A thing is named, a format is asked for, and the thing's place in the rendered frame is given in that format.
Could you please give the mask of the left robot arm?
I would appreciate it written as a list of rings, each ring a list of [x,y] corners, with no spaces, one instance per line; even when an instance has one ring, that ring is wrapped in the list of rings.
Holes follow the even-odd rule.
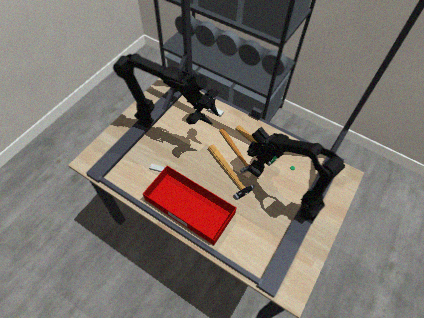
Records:
[[[261,156],[260,153],[263,150],[264,155],[268,158],[273,158],[274,156],[279,158],[284,152],[292,152],[308,156],[312,160],[314,168],[319,172],[320,177],[314,188],[312,187],[303,195],[301,199],[301,216],[299,216],[313,223],[319,212],[325,207],[322,194],[331,180],[345,168],[343,160],[334,151],[324,148],[319,143],[292,140],[287,135],[281,133],[273,133],[269,136],[262,127],[251,136],[256,140],[256,142],[251,142],[247,150],[248,155],[251,157],[257,156],[256,158],[259,159]],[[328,156],[330,159],[321,165],[317,157],[319,154]]]

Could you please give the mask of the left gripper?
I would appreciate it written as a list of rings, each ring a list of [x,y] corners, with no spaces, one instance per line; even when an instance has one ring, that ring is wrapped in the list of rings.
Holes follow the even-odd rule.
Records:
[[[248,171],[250,173],[252,173],[253,175],[255,175],[256,177],[260,177],[260,175],[264,171],[263,170],[265,168],[264,164],[265,163],[268,164],[269,161],[271,161],[273,159],[273,158],[266,157],[263,153],[263,150],[261,151],[260,154],[261,154],[260,158],[257,161],[254,159],[253,162],[251,163],[251,165],[248,167]]]

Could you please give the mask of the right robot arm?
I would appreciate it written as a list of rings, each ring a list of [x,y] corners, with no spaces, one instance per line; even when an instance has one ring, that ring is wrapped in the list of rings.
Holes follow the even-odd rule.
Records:
[[[121,56],[113,65],[113,70],[119,77],[124,79],[136,100],[138,112],[134,116],[136,119],[139,119],[137,123],[145,128],[148,128],[154,121],[151,117],[151,112],[155,108],[155,105],[152,100],[145,97],[134,76],[134,67],[159,77],[166,85],[175,88],[175,92],[179,91],[186,99],[189,99],[194,93],[207,87],[207,79],[203,75],[197,75],[196,73],[192,75],[172,66],[165,67],[143,58],[137,53]],[[214,94],[210,90],[205,94],[200,93],[199,99],[194,101],[196,106],[198,109],[201,109],[200,106],[209,109],[214,103]]]

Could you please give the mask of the red bin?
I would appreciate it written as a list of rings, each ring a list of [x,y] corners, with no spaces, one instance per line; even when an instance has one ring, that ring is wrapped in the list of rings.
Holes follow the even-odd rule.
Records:
[[[215,245],[236,213],[232,204],[166,166],[143,193],[144,199]]]

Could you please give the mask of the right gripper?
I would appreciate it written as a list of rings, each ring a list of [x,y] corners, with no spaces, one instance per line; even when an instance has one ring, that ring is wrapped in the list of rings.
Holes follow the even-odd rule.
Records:
[[[214,94],[214,97],[216,97],[218,94],[219,94],[219,91],[217,90],[217,89],[211,89],[211,91],[213,92],[213,94]],[[202,107],[200,106],[200,108],[201,109],[198,109],[198,107],[196,106],[196,104],[195,104],[195,100],[196,99],[199,99],[199,93],[200,93],[200,91],[199,92],[196,92],[196,93],[194,93],[194,95],[192,96],[192,97],[190,97],[189,99],[187,99],[187,102],[188,103],[190,103],[192,106],[193,106],[193,108],[194,109],[196,109],[196,111],[194,112],[194,113],[191,113],[188,117],[187,117],[187,119],[186,119],[186,122],[190,125],[190,124],[195,124],[198,120],[202,120],[202,121],[204,121],[204,122],[206,122],[206,123],[209,123],[209,124],[213,124],[206,116],[205,116],[205,114],[202,114],[201,113],[201,111],[202,111]],[[201,94],[201,93],[200,93]],[[216,106],[215,106],[215,100],[216,100],[216,98],[214,99],[213,98],[213,100],[214,100],[214,103],[211,105],[211,107],[209,108],[215,115],[217,115],[217,116],[219,116],[219,114],[218,114],[218,111],[217,111],[217,109],[216,109]]]

